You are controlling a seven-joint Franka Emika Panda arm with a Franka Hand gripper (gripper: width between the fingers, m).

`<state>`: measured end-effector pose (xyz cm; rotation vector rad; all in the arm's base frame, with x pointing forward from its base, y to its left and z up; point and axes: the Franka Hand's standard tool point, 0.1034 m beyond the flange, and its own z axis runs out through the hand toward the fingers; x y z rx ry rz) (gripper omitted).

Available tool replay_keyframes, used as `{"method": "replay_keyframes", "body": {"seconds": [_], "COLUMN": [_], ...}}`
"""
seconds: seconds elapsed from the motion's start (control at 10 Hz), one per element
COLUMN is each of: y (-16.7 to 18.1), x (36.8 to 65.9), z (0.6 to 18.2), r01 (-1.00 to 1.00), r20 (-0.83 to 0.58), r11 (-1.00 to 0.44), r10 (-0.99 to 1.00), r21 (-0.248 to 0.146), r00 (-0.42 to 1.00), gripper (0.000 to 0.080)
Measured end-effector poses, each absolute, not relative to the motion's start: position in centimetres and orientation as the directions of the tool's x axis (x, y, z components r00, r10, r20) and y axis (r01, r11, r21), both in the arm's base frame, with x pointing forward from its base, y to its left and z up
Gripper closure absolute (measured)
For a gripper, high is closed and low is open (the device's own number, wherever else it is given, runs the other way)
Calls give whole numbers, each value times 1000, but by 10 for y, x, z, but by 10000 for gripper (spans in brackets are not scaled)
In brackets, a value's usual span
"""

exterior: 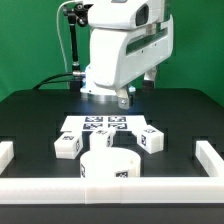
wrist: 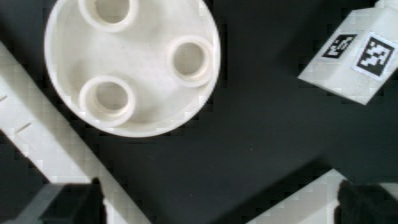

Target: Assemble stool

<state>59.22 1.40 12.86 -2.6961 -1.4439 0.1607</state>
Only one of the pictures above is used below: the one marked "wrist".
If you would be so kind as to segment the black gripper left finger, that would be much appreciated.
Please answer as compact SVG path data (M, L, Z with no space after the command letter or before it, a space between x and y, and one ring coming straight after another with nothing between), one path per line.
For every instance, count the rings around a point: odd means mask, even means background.
M107 224L100 179L46 184L9 224Z

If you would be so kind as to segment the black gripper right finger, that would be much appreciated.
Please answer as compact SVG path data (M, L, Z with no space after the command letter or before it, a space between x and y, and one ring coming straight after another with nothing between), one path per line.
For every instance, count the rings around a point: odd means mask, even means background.
M379 184L341 182L334 224L398 224L398 199Z

